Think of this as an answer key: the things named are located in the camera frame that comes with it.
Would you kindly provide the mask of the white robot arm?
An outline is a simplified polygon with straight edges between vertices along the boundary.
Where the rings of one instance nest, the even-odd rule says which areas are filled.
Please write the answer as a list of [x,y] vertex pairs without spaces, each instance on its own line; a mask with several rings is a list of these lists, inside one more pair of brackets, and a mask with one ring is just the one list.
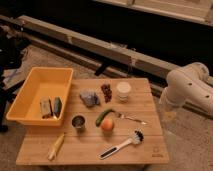
[[206,83],[208,77],[209,69],[200,62],[171,70],[159,103],[166,111],[174,111],[190,100],[213,115],[213,88]]

